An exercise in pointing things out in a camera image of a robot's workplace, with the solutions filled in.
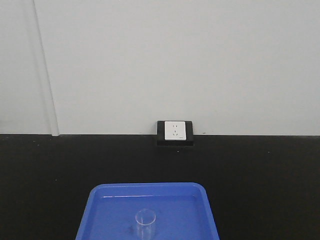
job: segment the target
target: white outlet faceplate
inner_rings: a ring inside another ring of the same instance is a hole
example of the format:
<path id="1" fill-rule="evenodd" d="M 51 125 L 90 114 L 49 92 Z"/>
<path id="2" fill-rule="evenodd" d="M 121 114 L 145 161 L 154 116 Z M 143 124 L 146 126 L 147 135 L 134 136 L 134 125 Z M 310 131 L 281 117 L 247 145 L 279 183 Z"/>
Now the white outlet faceplate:
<path id="1" fill-rule="evenodd" d="M 165 121 L 164 140 L 187 140 L 185 121 Z"/>

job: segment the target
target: white wall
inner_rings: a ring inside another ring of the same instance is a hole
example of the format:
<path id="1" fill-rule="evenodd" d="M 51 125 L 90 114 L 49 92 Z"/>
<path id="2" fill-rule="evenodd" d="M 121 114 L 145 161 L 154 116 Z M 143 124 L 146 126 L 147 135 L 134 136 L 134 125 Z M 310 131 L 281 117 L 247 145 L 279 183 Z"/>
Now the white wall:
<path id="1" fill-rule="evenodd" d="M 29 22 L 20 0 L 0 1 L 0 134 L 51 133 Z"/>
<path id="2" fill-rule="evenodd" d="M 192 120 L 195 134 L 320 135 L 319 1 L 35 6 L 62 134 L 155 134 L 157 120 Z"/>

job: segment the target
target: blue plastic tray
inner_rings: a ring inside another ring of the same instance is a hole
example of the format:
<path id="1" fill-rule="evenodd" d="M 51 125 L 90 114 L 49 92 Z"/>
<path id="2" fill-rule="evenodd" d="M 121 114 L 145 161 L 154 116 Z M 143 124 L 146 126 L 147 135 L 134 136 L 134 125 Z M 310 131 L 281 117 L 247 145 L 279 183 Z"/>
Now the blue plastic tray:
<path id="1" fill-rule="evenodd" d="M 75 240 L 139 240 L 135 215 L 141 209 L 156 213 L 153 240 L 219 240 L 206 191 L 192 182 L 98 185 Z"/>

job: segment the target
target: wall socket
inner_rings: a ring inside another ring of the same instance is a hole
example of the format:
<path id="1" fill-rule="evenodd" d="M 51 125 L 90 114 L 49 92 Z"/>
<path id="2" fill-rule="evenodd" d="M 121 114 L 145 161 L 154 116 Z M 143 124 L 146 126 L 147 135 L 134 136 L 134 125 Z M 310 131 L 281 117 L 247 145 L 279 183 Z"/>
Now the wall socket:
<path id="1" fill-rule="evenodd" d="M 165 121 L 164 140 L 187 140 L 185 121 Z"/>
<path id="2" fill-rule="evenodd" d="M 156 145 L 162 147 L 187 147 L 194 145 L 192 121 L 158 121 Z"/>

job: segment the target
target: black countertop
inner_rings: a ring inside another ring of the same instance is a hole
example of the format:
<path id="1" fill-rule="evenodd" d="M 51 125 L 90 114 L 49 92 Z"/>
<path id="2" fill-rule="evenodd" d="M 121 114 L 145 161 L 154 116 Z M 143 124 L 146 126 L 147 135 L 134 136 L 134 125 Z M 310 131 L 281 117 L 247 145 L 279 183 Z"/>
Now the black countertop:
<path id="1" fill-rule="evenodd" d="M 0 239 L 72 240 L 99 184 L 196 182 L 221 240 L 320 239 L 320 137 L 0 135 Z"/>

